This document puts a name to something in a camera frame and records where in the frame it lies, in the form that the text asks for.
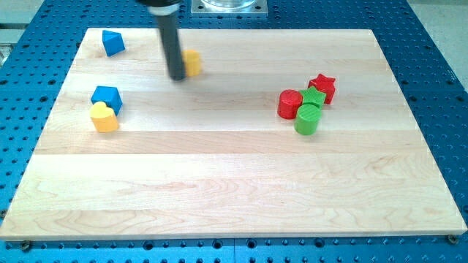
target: blue pentagon block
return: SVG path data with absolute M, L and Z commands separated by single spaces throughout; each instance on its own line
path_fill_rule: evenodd
M 108 57 L 125 50 L 124 40 L 118 32 L 103 30 L 102 44 Z
M 122 100 L 115 87 L 97 86 L 91 97 L 91 102 L 104 102 L 108 107 L 114 110 L 116 116 L 122 107 Z

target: wooden board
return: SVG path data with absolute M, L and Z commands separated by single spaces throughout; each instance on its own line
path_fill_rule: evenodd
M 6 240 L 461 234 L 467 227 L 367 30 L 181 30 L 204 73 L 167 77 L 154 29 L 86 33 L 0 228 Z M 276 115 L 323 72 L 318 132 Z M 89 119 L 119 88 L 121 128 Z

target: blue pegboard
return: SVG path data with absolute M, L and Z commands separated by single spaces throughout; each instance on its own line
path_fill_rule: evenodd
M 183 1 L 178 18 L 183 28 L 372 29 L 468 221 L 468 96 L 408 3 L 268 0 L 268 9 L 266 18 L 197 18 Z M 134 0 L 45 0 L 0 70 L 0 210 L 11 203 L 88 27 L 155 22 Z M 217 242 L 0 241 L 0 262 L 468 262 L 468 235 Z

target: toy block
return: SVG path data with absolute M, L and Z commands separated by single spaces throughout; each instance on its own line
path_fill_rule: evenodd
M 302 104 L 310 104 L 322 109 L 323 102 L 325 101 L 327 94 L 318 91 L 314 87 L 299 92 L 302 95 Z
M 185 63 L 185 75 L 187 77 L 194 77 L 202 72 L 200 54 L 196 50 L 184 50 L 182 60 Z
M 327 94 L 325 98 L 326 104 L 331 104 L 333 95 L 335 94 L 335 78 L 327 77 L 324 74 L 318 74 L 316 78 L 309 81 L 308 88 L 314 86 L 318 91 Z
M 125 50 L 124 40 L 118 32 L 103 30 L 102 44 L 108 57 Z
M 283 91 L 279 94 L 278 115 L 288 120 L 294 119 L 301 105 L 302 95 L 299 91 Z
M 122 107 L 122 100 L 118 94 L 118 89 L 115 87 L 97 86 L 96 90 L 91 97 L 91 102 L 105 102 L 108 107 L 114 110 L 114 113 L 118 115 Z
M 96 102 L 89 111 L 94 127 L 98 132 L 113 132 L 118 129 L 116 114 L 104 102 Z
M 299 107 L 298 114 L 294 122 L 294 129 L 302 135 L 312 135 L 317 130 L 317 126 L 322 113 L 314 105 L 304 104 Z

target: yellow block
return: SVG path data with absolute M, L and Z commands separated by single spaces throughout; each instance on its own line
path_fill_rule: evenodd
M 113 132 L 118 129 L 116 114 L 105 102 L 96 102 L 89 111 L 94 127 L 98 132 Z
M 182 51 L 182 59 L 185 63 L 185 75 L 187 77 L 193 77 L 202 72 L 200 54 L 196 50 Z

